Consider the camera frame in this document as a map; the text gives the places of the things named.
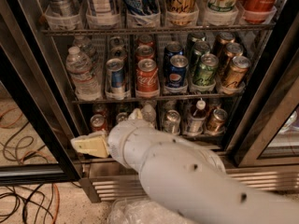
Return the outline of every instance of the cable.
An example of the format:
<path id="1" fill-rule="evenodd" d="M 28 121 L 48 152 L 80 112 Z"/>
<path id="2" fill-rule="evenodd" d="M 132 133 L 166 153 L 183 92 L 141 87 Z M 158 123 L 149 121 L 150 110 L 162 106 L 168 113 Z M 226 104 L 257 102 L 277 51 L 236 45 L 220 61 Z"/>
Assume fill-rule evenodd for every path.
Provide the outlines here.
<path id="1" fill-rule="evenodd" d="M 0 120 L 3 118 L 4 115 L 6 115 L 7 113 L 9 113 L 10 111 L 15 110 L 15 109 L 18 109 L 18 107 L 9 108 L 9 109 L 7 109 L 5 112 L 3 112 L 2 114 L 0 114 Z M 14 120 L 12 123 L 9 123 L 9 124 L 7 124 L 7 125 L 1 125 L 1 124 L 0 124 L 0 128 L 4 128 L 4 129 L 5 129 L 5 128 L 8 128 L 8 127 L 14 125 L 16 122 L 18 122 L 18 121 L 20 120 L 21 116 L 22 116 L 22 112 L 21 112 L 21 114 L 17 117 L 17 119 Z"/>

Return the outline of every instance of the plastic bottle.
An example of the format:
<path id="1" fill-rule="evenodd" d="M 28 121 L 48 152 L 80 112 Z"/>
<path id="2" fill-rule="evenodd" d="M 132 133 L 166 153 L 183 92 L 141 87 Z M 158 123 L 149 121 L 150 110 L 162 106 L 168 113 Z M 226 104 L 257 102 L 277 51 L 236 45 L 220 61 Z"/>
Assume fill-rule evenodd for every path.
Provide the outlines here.
<path id="1" fill-rule="evenodd" d="M 156 126 L 156 111 L 155 109 L 150 105 L 146 104 L 141 109 L 142 117 L 145 121 L 150 122 L 154 127 Z"/>
<path id="2" fill-rule="evenodd" d="M 197 135 L 203 131 L 203 124 L 206 119 L 206 102 L 200 100 L 190 108 L 187 121 L 187 133 Z"/>
<path id="3" fill-rule="evenodd" d="M 101 87 L 93 70 L 91 59 L 78 47 L 68 50 L 66 70 L 76 87 L 76 95 L 80 100 L 101 98 Z"/>

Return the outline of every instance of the red can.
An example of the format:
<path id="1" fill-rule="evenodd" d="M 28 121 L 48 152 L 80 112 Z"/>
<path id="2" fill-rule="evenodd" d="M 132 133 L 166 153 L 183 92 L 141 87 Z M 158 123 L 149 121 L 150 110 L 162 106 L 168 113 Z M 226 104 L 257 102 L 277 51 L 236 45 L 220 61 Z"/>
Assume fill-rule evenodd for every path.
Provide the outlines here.
<path id="1" fill-rule="evenodd" d="M 244 3 L 244 9 L 246 11 L 250 11 L 250 12 L 269 12 L 269 11 L 271 11 L 275 2 L 276 2 L 276 0 L 246 0 Z M 261 18 L 258 18 L 258 19 L 256 19 L 256 18 L 249 19 L 249 18 L 246 18 L 247 16 L 248 15 L 246 15 L 246 13 L 245 13 L 245 21 L 252 23 L 252 24 L 262 23 L 267 18 L 267 14 L 265 14 L 265 16 L 261 16 Z"/>
<path id="2" fill-rule="evenodd" d="M 155 49 L 155 40 L 153 35 L 140 35 L 138 39 L 136 40 L 136 44 L 138 47 L 147 45 Z"/>
<path id="3" fill-rule="evenodd" d="M 148 45 L 139 46 L 135 51 L 135 61 L 139 63 L 143 59 L 155 60 L 155 50 Z"/>
<path id="4" fill-rule="evenodd" d="M 153 92 L 158 90 L 158 67 L 152 59 L 143 59 L 138 63 L 136 77 L 138 91 Z"/>

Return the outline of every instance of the green can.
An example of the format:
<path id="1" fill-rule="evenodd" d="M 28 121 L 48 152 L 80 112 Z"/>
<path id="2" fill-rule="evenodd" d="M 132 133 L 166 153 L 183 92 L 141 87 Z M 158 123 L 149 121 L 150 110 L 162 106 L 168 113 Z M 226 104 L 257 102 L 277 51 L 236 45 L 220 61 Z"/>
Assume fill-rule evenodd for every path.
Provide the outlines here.
<path id="1" fill-rule="evenodd" d="M 200 59 L 203 55 L 208 54 L 211 51 L 211 47 L 206 41 L 196 41 L 190 55 L 190 76 L 194 76 L 196 67 L 200 64 Z"/>
<path id="2" fill-rule="evenodd" d="M 209 86 L 213 83 L 218 68 L 218 58 L 213 54 L 205 54 L 197 65 L 192 82 L 196 86 Z"/>

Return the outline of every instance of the refrigerator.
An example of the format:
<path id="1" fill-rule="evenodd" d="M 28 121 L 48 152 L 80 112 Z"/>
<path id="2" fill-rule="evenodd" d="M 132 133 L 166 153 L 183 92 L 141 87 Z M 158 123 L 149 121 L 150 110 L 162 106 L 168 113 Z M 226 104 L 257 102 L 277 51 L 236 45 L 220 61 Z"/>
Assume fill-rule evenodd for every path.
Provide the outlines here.
<path id="1" fill-rule="evenodd" d="M 295 114 L 299 105 L 299 17 L 296 0 L 277 0 L 276 12 L 267 23 L 248 24 L 236 17 L 236 22 L 229 25 L 206 23 L 201 15 L 201 1 L 197 1 L 195 23 L 188 26 L 167 23 L 170 14 L 164 0 L 159 0 L 158 25 L 150 28 L 132 24 L 132 16 L 120 0 L 118 2 L 121 4 L 118 27 L 107 29 L 105 22 L 109 21 L 101 24 L 102 27 L 94 27 L 83 20 L 76 30 L 65 30 L 50 25 L 47 19 L 49 0 L 0 0 L 3 93 L 15 101 L 55 159 L 50 163 L 4 165 L 0 167 L 1 184 L 78 180 L 93 203 L 143 196 L 145 192 L 136 172 L 110 157 L 97 158 L 73 149 L 70 142 L 73 138 L 92 132 L 93 105 L 107 105 L 108 128 L 111 129 L 116 124 L 120 106 L 132 111 L 143 102 L 154 102 L 156 128 L 162 130 L 166 101 L 177 102 L 184 119 L 185 107 L 195 101 L 218 99 L 228 114 L 223 132 L 188 136 L 183 133 L 182 122 L 179 135 L 215 151 L 223 160 L 227 174 L 250 187 L 298 190 L 299 139 L 295 123 L 299 114 Z M 88 17 L 91 14 L 83 3 L 80 8 L 83 12 L 79 14 Z M 211 91 L 191 91 L 188 87 L 172 93 L 165 90 L 160 72 L 158 95 L 142 98 L 135 89 L 135 67 L 132 65 L 127 71 L 131 77 L 124 99 L 109 96 L 103 69 L 103 97 L 82 101 L 65 69 L 67 51 L 75 35 L 86 35 L 92 40 L 100 53 L 99 63 L 104 65 L 111 37 L 119 36 L 124 40 L 128 60 L 134 63 L 138 36 L 151 34 L 157 45 L 157 64 L 162 70 L 167 43 L 178 41 L 185 47 L 187 35 L 198 32 L 206 33 L 210 46 L 219 32 L 233 33 L 244 46 L 251 68 L 240 91 L 226 94 L 216 85 Z"/>

